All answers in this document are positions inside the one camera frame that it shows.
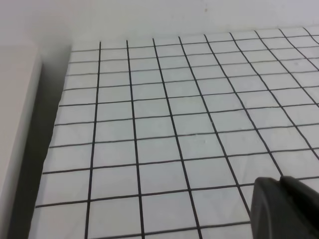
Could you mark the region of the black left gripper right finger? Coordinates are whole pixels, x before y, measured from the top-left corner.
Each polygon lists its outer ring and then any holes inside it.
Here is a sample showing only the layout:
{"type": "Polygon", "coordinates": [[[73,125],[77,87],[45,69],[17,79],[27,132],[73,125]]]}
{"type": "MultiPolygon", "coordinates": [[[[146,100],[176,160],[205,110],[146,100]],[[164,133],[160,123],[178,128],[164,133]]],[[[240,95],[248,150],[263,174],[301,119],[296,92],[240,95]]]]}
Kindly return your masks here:
{"type": "Polygon", "coordinates": [[[313,226],[319,225],[319,194],[314,189],[291,176],[282,176],[280,184],[298,212],[313,226]]]}

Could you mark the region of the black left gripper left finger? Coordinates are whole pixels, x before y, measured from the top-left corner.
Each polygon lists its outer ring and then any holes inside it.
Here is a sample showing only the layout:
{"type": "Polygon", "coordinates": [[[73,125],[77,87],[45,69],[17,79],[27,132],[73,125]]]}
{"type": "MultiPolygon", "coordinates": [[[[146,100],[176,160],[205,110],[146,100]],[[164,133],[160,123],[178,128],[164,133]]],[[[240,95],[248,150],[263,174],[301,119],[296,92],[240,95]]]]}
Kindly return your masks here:
{"type": "Polygon", "coordinates": [[[314,239],[316,226],[302,216],[280,179],[258,177],[250,210],[254,239],[314,239]]]}

